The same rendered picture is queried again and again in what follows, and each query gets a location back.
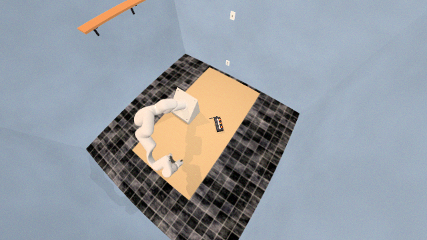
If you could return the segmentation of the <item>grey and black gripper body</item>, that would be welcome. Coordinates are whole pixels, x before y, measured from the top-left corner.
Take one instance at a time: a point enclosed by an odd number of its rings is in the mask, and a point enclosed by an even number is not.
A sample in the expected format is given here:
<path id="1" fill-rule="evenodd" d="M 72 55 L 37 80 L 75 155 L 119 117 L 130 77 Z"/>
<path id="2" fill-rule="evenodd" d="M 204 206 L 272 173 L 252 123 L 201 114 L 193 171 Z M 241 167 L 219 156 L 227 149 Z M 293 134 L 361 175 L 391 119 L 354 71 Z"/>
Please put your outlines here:
<path id="1" fill-rule="evenodd" d="M 177 160 L 177 161 L 175 162 L 175 164 L 177 165 L 177 167 L 182 166 L 182 164 L 183 164 L 183 161 L 182 161 L 182 162 L 180 162 L 180 160 L 181 160 L 181 159 L 179 159 L 179 160 Z"/>

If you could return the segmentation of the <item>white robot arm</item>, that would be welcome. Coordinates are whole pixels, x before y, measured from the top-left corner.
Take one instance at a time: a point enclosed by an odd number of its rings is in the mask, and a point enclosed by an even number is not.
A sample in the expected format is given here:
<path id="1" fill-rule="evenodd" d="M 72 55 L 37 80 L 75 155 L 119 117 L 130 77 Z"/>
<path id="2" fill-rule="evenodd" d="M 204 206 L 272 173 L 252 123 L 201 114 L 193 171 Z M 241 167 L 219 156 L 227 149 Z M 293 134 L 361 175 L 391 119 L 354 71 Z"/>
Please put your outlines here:
<path id="1" fill-rule="evenodd" d="M 135 114 L 134 123 L 137 126 L 142 126 L 135 132 L 135 136 L 147 151 L 147 162 L 156 171 L 163 169 L 162 175 L 164 177 L 172 176 L 172 174 L 177 171 L 178 167 L 172 159 L 173 156 L 171 153 L 168 156 L 163 156 L 157 161 L 152 156 L 152 152 L 157 145 L 151 137 L 154 132 L 154 115 L 160 115 L 162 113 L 168 114 L 179 110 L 185 111 L 187 108 L 188 103 L 185 99 L 181 99 L 180 101 L 175 99 L 162 99 L 155 105 L 140 109 Z"/>

